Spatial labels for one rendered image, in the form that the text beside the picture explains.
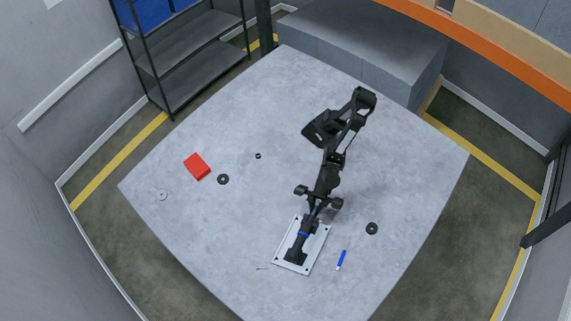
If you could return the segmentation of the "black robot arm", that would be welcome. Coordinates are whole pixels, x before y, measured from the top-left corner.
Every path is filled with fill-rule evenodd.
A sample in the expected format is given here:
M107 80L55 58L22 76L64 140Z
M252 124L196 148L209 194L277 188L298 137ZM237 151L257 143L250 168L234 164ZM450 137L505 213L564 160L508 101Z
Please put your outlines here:
M341 178L338 174L339 170L343 171L345 166L346 149L361 127L365 126L368 116L374 112L376 104L375 93L362 86L357 86L353 90L351 100L340 110L326 109L325 115L319 123L320 127L329 134L332 134L335 128L342 131L335 141L326 146L319 169L318 178L323 179L326 187L330 189L328 195L340 185ZM369 112L363 116L358 113L361 109L369 109ZM350 120L347 123L348 119Z

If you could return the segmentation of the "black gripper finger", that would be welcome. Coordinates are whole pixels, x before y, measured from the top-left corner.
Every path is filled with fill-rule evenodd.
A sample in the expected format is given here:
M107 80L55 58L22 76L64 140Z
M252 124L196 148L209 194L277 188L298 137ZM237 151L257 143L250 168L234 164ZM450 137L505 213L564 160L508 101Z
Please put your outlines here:
M313 201L306 199L306 201L309 203L309 207L310 207L310 214L312 213L314 207L315 207L315 203L316 203L317 198L315 198Z
M319 214L323 207L327 207L327 205L320 203L315 213L315 217Z

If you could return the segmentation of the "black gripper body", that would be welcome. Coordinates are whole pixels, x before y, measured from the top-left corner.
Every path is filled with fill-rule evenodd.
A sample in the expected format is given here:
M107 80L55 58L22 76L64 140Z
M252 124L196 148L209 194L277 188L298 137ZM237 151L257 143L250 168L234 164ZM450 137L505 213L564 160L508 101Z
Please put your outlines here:
M316 184L314 186L313 192L309 190L308 186L298 185L294 189L294 194L298 196L308 195L307 199L313 201L315 198L320 199L322 204L328 205L330 202L332 208L340 210L343 207L344 199L335 197L327 197L329 193L329 188L327 188L323 181L317 178Z

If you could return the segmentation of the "red rectangular block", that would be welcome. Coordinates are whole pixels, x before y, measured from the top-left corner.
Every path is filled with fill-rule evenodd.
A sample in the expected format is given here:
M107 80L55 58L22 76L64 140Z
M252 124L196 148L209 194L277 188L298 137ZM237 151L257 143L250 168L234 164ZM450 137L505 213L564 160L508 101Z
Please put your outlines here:
M205 161L199 156L197 152L189 156L186 160L183 161L183 163L197 180L197 182L211 172L210 167L205 163Z

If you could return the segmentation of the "blue screwdriver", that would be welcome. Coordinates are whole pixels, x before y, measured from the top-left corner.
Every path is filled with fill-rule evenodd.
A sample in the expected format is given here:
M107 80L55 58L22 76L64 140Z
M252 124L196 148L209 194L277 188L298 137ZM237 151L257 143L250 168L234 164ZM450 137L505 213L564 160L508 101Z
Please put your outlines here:
M346 244L346 246L347 246L347 244ZM345 249L346 249L346 246L345 246ZM342 252L342 254L341 254L341 257L340 257L340 259L339 259L339 261L338 261L338 264L337 264L336 269L335 269L336 271L339 271L339 268L340 268L340 266L341 266L341 264L342 264L342 262L343 262L343 257L344 257L344 255L345 255L345 253L346 253L346 250L345 250L345 249L343 250L343 252Z

